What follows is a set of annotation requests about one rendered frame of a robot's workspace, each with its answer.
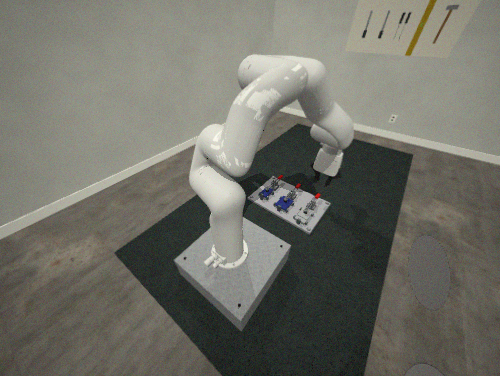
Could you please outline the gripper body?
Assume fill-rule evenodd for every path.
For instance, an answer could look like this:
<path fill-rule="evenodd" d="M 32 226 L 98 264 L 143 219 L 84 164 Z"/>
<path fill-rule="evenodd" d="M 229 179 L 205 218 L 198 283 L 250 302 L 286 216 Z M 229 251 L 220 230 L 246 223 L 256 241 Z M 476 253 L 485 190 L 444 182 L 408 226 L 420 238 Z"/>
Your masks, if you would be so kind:
<path fill-rule="evenodd" d="M 319 150 L 313 168 L 318 172 L 334 177 L 341 166 L 343 153 L 339 155 L 326 154 L 322 148 Z"/>

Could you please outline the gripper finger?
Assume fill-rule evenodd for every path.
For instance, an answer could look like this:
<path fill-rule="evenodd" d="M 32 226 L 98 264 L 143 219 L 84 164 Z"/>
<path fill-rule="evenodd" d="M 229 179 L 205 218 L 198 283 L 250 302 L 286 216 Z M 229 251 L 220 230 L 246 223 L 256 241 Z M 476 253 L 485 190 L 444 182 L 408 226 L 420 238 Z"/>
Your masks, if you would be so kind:
<path fill-rule="evenodd" d="M 313 166 L 314 166 L 314 163 L 311 164 L 311 168 L 313 169 Z M 317 182 L 319 180 L 319 177 L 320 177 L 320 172 L 316 171 L 313 169 L 313 171 L 315 172 L 315 182 Z"/>
<path fill-rule="evenodd" d="M 339 168 L 337 175 L 335 175 L 334 177 L 331 177 L 331 176 L 328 177 L 326 184 L 325 184 L 325 187 L 327 187 L 327 185 L 330 185 L 331 180 L 336 179 L 336 178 L 341 178 L 341 177 L 342 177 L 342 174 L 341 174 L 341 171 Z"/>

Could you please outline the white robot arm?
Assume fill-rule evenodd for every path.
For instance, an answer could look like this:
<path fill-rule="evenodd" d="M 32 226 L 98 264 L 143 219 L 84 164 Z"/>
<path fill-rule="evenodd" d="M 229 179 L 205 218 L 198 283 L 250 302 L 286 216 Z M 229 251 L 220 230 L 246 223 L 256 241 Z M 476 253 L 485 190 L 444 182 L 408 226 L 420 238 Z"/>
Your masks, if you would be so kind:
<path fill-rule="evenodd" d="M 246 194 L 230 176 L 242 177 L 249 171 L 264 129 L 276 112 L 298 99 L 305 116 L 314 123 L 311 137 L 321 142 L 327 154 L 344 154 L 342 150 L 354 137 L 353 122 L 333 101 L 327 71 L 320 61 L 254 54 L 242 61 L 237 76 L 242 91 L 231 105 L 225 126 L 212 124 L 200 133 L 189 174 L 191 188 L 212 214 L 209 222 L 216 248 L 213 245 L 211 256 L 203 263 L 208 267 L 218 260 L 214 269 L 237 268 L 248 256 L 243 240 Z"/>

